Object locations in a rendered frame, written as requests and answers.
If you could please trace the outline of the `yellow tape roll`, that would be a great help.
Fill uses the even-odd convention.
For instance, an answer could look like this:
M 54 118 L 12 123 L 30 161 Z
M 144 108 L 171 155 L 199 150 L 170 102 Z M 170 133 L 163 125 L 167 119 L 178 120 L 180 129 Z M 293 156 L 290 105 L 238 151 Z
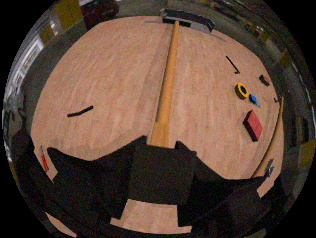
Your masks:
M 246 99 L 248 96 L 247 87 L 244 87 L 244 84 L 238 83 L 238 86 L 234 88 L 236 95 L 239 96 L 239 99 Z

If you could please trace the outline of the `red flat block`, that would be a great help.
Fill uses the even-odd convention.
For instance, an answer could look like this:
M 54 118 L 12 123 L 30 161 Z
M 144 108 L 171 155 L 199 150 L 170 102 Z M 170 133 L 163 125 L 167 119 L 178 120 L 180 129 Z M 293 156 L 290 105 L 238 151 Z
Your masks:
M 243 120 L 244 127 L 251 136 L 252 142 L 259 142 L 260 135 L 262 135 L 263 127 L 260 126 L 258 116 L 255 115 L 254 110 L 248 111 L 246 118 Z

